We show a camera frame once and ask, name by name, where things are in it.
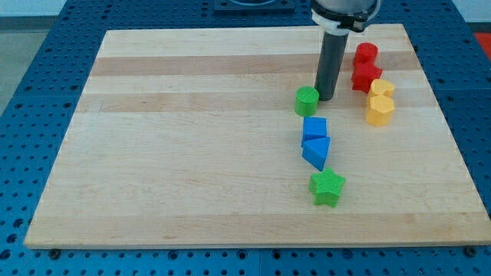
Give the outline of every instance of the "green star-shaped block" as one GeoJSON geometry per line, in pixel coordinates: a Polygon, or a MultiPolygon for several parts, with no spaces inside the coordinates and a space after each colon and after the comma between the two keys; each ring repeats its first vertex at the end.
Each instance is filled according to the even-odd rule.
{"type": "Polygon", "coordinates": [[[335,174],[331,168],[312,174],[308,189],[314,195],[314,204],[336,207],[345,181],[346,178],[335,174]]]}

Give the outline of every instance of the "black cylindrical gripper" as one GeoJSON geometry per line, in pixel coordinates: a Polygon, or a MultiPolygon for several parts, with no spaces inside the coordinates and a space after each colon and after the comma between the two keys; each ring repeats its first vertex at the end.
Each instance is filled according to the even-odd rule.
{"type": "Polygon", "coordinates": [[[324,32],[315,77],[315,89],[319,92],[319,100],[330,100],[334,96],[347,39],[348,35],[332,35],[324,32]]]}

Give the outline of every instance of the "wooden cutting board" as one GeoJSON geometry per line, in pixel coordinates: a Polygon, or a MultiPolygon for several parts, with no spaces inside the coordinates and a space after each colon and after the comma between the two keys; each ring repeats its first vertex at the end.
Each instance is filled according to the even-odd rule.
{"type": "Polygon", "coordinates": [[[25,239],[30,248],[474,245],[491,223],[402,25],[350,34],[321,102],[327,166],[348,180],[313,205],[295,91],[318,27],[108,31],[25,239]],[[390,125],[351,90],[361,42],[392,81],[390,125]]]}

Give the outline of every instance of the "blue perforated table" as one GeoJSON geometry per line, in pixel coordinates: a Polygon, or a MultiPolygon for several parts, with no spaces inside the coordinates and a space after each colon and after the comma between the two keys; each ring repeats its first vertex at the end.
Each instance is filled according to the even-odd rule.
{"type": "MultiPolygon", "coordinates": [[[[22,240],[107,29],[311,25],[295,10],[213,12],[214,2],[69,0],[0,118],[0,275],[469,275],[491,247],[31,251],[22,240]]],[[[488,213],[491,63],[450,0],[385,1],[403,23],[488,213]]]]}

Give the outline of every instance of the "yellow hexagonal block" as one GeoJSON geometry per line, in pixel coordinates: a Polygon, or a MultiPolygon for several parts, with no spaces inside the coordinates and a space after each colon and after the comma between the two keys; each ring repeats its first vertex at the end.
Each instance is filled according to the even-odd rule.
{"type": "Polygon", "coordinates": [[[395,85],[388,80],[375,79],[371,82],[370,90],[368,91],[367,101],[371,97],[384,95],[387,97],[392,97],[396,89],[395,85]]]}
{"type": "Polygon", "coordinates": [[[365,119],[367,123],[381,127],[390,122],[394,113],[394,100],[385,95],[377,95],[368,99],[365,119]]]}

